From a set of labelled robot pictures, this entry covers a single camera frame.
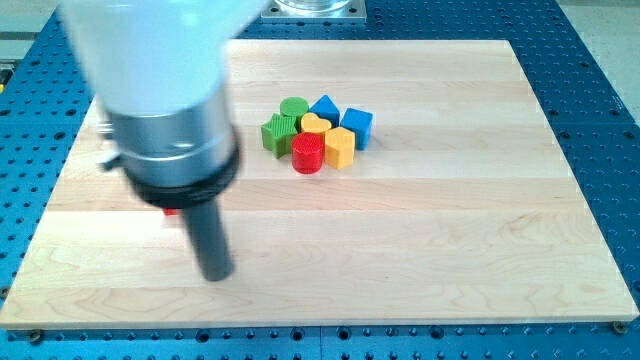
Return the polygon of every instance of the green block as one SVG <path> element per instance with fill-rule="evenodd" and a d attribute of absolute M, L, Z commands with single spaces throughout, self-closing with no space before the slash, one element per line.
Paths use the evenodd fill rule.
<path fill-rule="evenodd" d="M 295 117 L 273 114 L 261 130 L 262 146 L 273 152 L 276 159 L 291 153 L 291 140 L 298 134 Z"/>
<path fill-rule="evenodd" d="M 296 118 L 296 129 L 300 131 L 302 115 L 309 112 L 309 103 L 301 97 L 289 97 L 280 103 L 280 114 Z"/>

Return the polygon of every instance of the wooden board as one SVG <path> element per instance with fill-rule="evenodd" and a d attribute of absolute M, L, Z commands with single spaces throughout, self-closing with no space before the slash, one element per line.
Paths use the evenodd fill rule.
<path fill-rule="evenodd" d="M 631 320 L 638 309 L 504 41 L 234 41 L 236 263 L 201 279 L 179 220 L 95 163 L 92 107 L 2 326 L 167 328 Z M 262 149 L 281 99 L 375 113 L 355 165 Z"/>

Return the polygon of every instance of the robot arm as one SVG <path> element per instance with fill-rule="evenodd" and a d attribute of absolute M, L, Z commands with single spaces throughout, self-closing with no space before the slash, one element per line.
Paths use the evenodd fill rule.
<path fill-rule="evenodd" d="M 223 46 L 265 0 L 63 0 L 76 56 L 148 203 L 182 215 L 208 280 L 232 271 L 215 196 L 233 179 Z"/>

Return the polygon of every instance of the blue triangular block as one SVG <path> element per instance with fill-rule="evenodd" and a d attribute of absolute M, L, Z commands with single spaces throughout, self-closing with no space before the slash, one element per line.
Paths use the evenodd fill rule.
<path fill-rule="evenodd" d="M 338 110 L 338 107 L 333 103 L 329 95 L 321 97 L 320 100 L 313 104 L 309 112 L 318 115 L 321 119 L 331 121 L 332 127 L 338 127 L 338 125 L 340 125 L 340 110 Z"/>

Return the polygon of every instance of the orange hexagon block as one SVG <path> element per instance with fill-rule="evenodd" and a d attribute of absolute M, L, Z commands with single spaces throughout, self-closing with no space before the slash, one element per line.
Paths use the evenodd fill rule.
<path fill-rule="evenodd" d="M 324 138 L 324 133 L 331 129 L 331 121 L 321 119 L 314 113 L 306 113 L 300 120 L 300 131 L 310 132 Z"/>
<path fill-rule="evenodd" d="M 353 164 L 356 148 L 356 134 L 343 127 L 324 133 L 324 162 L 336 169 Z"/>

